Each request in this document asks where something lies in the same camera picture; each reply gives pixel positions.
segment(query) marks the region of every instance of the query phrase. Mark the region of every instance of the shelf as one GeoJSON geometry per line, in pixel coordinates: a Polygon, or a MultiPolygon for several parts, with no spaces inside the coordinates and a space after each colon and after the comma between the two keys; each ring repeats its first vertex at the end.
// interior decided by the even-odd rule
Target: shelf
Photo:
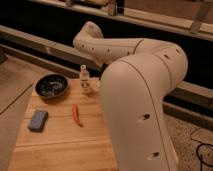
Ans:
{"type": "Polygon", "coordinates": [[[130,24],[145,26],[148,28],[200,38],[204,40],[210,41],[213,40],[213,25],[208,23],[202,23],[199,32],[195,34],[190,32],[190,27],[194,21],[189,19],[176,18],[128,8],[124,9],[124,15],[122,14],[108,15],[109,5],[102,7],[101,9],[96,9],[77,4],[73,4],[72,6],[68,7],[65,4],[65,2],[58,0],[30,0],[30,1],[45,5],[52,5],[59,8],[99,16],[116,21],[122,21],[130,24]]]}

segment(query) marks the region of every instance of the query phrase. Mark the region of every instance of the gray sponge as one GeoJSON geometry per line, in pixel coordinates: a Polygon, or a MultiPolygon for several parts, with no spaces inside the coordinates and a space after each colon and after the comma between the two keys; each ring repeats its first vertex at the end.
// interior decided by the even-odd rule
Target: gray sponge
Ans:
{"type": "Polygon", "coordinates": [[[48,118],[48,113],[45,110],[35,110],[33,117],[30,120],[28,128],[32,132],[41,132],[48,118]]]}

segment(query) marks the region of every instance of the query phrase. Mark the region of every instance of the speckled floor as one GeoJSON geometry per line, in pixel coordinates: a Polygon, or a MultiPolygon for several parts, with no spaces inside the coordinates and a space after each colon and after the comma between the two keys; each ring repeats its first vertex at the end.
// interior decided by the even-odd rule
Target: speckled floor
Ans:
{"type": "MultiPolygon", "coordinates": [[[[196,156],[196,148],[199,142],[190,139],[191,137],[203,143],[213,143],[212,131],[194,125],[190,122],[175,118],[171,115],[165,115],[168,125],[168,131],[174,143],[178,158],[180,171],[200,171],[200,161],[196,156]]],[[[205,124],[204,117],[201,116],[200,122],[205,124]]],[[[213,148],[203,148],[200,150],[203,159],[208,163],[213,163],[213,148]]],[[[203,171],[213,171],[213,168],[203,165],[203,171]]]]}
{"type": "MultiPolygon", "coordinates": [[[[26,63],[22,60],[18,60],[14,57],[9,57],[4,65],[8,65],[8,68],[15,70],[14,74],[22,75],[23,78],[29,80],[29,83],[35,83],[40,77],[50,73],[50,71],[37,67],[35,65],[26,63]]],[[[0,115],[0,171],[6,171],[10,157],[15,145],[16,137],[19,131],[19,127],[28,104],[33,87],[29,88],[13,105],[10,106],[2,115],[0,115]]],[[[190,119],[185,121],[186,115],[176,112],[176,116],[172,114],[172,111],[167,111],[169,114],[165,115],[167,127],[173,144],[175,146],[177,155],[179,157],[179,171],[199,171],[200,161],[196,156],[196,148],[200,144],[190,139],[190,133],[199,128],[197,125],[205,125],[205,128],[197,130],[192,137],[205,143],[213,143],[213,134],[210,130],[213,130],[212,118],[203,117],[198,113],[191,113],[190,119]],[[193,124],[193,116],[200,118],[197,122],[201,124],[193,124]]],[[[213,163],[213,149],[206,148],[202,150],[203,158],[209,163],[213,163]]],[[[213,168],[203,166],[203,171],[213,171],[213,168]]]]}

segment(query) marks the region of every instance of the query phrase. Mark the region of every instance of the cable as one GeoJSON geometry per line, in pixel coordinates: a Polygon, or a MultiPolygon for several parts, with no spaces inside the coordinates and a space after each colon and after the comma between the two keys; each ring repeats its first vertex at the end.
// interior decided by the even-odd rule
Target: cable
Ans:
{"type": "Polygon", "coordinates": [[[200,129],[201,129],[201,127],[196,128],[195,130],[193,130],[193,131],[190,133],[190,139],[193,140],[193,141],[195,141],[195,142],[200,143],[200,144],[197,146],[197,148],[196,148],[196,155],[197,155],[198,159],[200,160],[200,171],[203,171],[203,165],[206,165],[206,166],[208,166],[208,167],[213,167],[213,164],[209,164],[209,163],[207,163],[207,162],[203,159],[203,155],[200,154],[200,149],[201,149],[202,147],[205,147],[205,146],[206,146],[208,149],[210,149],[211,151],[213,151],[213,145],[212,145],[212,144],[208,144],[208,143],[204,143],[204,142],[202,142],[202,141],[200,141],[200,140],[197,140],[197,139],[195,139],[195,138],[192,137],[192,135],[193,135],[195,132],[197,132],[198,130],[200,130],[200,129]]]}
{"type": "Polygon", "coordinates": [[[198,159],[200,160],[200,163],[201,163],[201,171],[202,171],[202,166],[203,166],[203,164],[206,165],[206,166],[208,166],[208,167],[213,167],[213,164],[207,163],[207,162],[203,159],[203,155],[200,154],[200,148],[201,148],[201,147],[204,147],[204,146],[210,147],[210,149],[213,147],[212,144],[204,144],[204,143],[202,143],[202,144],[200,144],[200,145],[197,146],[196,154],[197,154],[197,157],[198,157],[198,159]]]}

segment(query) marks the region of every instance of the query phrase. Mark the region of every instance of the dark background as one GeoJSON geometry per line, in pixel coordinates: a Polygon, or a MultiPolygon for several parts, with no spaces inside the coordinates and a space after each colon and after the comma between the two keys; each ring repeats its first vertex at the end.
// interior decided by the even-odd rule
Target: dark background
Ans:
{"type": "Polygon", "coordinates": [[[186,81],[213,88],[213,42],[160,31],[125,22],[37,4],[27,0],[1,0],[0,24],[72,46],[72,40],[84,23],[95,22],[105,37],[147,37],[171,41],[187,54],[186,81]]]}

